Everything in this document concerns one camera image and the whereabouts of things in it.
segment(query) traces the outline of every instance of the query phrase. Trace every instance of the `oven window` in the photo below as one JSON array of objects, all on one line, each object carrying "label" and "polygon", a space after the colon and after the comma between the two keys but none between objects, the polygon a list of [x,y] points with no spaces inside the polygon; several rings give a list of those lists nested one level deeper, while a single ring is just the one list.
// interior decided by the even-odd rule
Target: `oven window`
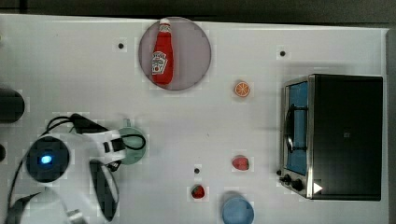
[{"label": "oven window", "polygon": [[289,86],[289,108],[293,110],[294,128],[292,150],[286,148],[288,159],[286,168],[300,175],[306,174],[306,124],[308,107],[308,83]]}]

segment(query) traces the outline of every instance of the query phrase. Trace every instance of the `toy fruit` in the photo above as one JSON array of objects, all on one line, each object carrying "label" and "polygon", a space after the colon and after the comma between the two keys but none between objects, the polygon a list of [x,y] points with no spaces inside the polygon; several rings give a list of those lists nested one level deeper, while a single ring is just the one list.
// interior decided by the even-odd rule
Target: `toy fruit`
[{"label": "toy fruit", "polygon": [[238,84],[236,84],[234,91],[235,94],[240,97],[247,97],[248,94],[250,93],[250,87],[246,82],[241,81]]},{"label": "toy fruit", "polygon": [[236,157],[233,159],[233,167],[240,171],[246,171],[249,168],[248,158],[246,157]]},{"label": "toy fruit", "polygon": [[201,185],[196,185],[191,191],[192,198],[202,199],[205,197],[205,189]]}]

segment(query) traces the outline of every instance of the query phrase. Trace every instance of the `oven knob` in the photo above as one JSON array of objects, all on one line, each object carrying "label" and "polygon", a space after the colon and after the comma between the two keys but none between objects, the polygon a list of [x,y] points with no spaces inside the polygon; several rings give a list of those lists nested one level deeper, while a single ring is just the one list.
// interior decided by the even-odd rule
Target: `oven knob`
[{"label": "oven knob", "polygon": [[288,185],[291,181],[291,177],[289,175],[284,175],[283,177],[280,177],[279,180]]},{"label": "oven knob", "polygon": [[304,188],[303,181],[301,181],[301,179],[293,180],[293,181],[291,181],[291,187],[296,189],[297,191],[300,191]]}]

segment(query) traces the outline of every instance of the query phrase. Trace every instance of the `orange slice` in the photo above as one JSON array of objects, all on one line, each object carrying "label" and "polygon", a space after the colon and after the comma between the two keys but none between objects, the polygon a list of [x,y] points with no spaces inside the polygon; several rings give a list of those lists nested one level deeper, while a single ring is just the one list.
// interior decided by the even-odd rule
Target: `orange slice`
[{"label": "orange slice", "polygon": [[246,82],[242,81],[236,84],[235,86],[236,95],[240,97],[247,97],[249,93],[250,93],[250,87]]}]

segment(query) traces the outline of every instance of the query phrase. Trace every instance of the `black hole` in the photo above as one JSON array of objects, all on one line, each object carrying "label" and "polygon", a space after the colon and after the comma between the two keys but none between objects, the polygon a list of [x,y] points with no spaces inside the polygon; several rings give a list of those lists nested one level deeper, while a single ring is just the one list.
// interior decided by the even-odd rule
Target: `black hole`
[{"label": "black hole", "polygon": [[6,157],[6,149],[0,144],[0,161]]}]

